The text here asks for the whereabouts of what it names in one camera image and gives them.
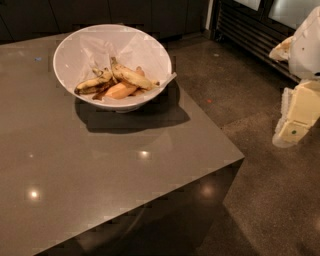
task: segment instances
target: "gray table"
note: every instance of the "gray table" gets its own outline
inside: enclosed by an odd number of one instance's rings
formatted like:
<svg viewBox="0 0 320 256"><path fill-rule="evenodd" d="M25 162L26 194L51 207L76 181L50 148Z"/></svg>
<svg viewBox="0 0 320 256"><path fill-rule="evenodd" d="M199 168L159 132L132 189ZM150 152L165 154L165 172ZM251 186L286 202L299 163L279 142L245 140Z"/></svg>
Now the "gray table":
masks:
<svg viewBox="0 0 320 256"><path fill-rule="evenodd" d="M186 197L174 192L244 158L176 82L128 114L69 95L52 68L64 37L0 47L0 255L34 255L74 237L88 252L103 242L88 231L127 216L118 231L100 232L123 234L163 196L177 199L165 211L179 208Z"/></svg>

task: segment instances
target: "metal grill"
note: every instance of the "metal grill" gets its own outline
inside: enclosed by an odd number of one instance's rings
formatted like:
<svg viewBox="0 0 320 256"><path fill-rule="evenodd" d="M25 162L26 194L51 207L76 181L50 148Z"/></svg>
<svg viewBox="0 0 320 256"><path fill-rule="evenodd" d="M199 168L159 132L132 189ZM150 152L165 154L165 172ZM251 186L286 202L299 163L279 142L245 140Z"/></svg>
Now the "metal grill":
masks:
<svg viewBox="0 0 320 256"><path fill-rule="evenodd" d="M299 83L300 79L289 73L288 63L276 62L269 58L272 48L282 42L286 36L223 3L219 10L216 32L230 38L282 74Z"/></svg>

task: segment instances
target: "white bowl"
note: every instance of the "white bowl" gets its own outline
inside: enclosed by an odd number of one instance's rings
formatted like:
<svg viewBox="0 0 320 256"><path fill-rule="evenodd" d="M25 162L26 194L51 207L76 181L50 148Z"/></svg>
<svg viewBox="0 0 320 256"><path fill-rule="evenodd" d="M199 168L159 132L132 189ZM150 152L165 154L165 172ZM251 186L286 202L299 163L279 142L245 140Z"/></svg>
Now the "white bowl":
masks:
<svg viewBox="0 0 320 256"><path fill-rule="evenodd" d="M140 96L116 100L104 97L92 100L93 95L77 95L74 89L80 82L93 78L92 67L110 69L110 57L134 69L141 66L146 77L158 80L159 88ZM163 91L176 76L164 47L148 34L122 25L97 25L78 30L65 38L55 51L53 67L65 89L99 108L117 112L135 110Z"/></svg>

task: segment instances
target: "dark floor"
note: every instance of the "dark floor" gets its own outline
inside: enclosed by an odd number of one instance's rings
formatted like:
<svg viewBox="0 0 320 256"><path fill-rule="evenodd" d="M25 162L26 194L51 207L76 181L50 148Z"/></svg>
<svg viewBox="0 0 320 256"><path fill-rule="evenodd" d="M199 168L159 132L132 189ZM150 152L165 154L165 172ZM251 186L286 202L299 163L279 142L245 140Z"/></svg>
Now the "dark floor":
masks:
<svg viewBox="0 0 320 256"><path fill-rule="evenodd" d="M180 255L320 255L320 126L289 149L271 142L281 91L295 83L228 40L197 35L167 48L178 84L246 158L200 247L166 222L140 231L134 251L146 239L151 249L132 255L174 255L181 244Z"/></svg>

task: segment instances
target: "banana peel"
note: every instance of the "banana peel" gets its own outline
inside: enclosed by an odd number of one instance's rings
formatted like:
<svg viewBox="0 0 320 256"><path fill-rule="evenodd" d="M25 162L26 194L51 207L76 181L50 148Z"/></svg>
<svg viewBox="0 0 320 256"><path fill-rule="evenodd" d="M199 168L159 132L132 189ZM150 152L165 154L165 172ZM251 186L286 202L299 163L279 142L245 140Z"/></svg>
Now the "banana peel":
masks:
<svg viewBox="0 0 320 256"><path fill-rule="evenodd" d="M151 82L137 72L119 64L115 57L111 57L111 70L117 80L127 82L138 88L150 91L158 87L156 81Z"/></svg>
<svg viewBox="0 0 320 256"><path fill-rule="evenodd" d="M112 72L110 72L107 68L105 68L103 71L93 69L93 72L99 76L78 84L74 89L75 94L80 95L99 93L116 84Z"/></svg>

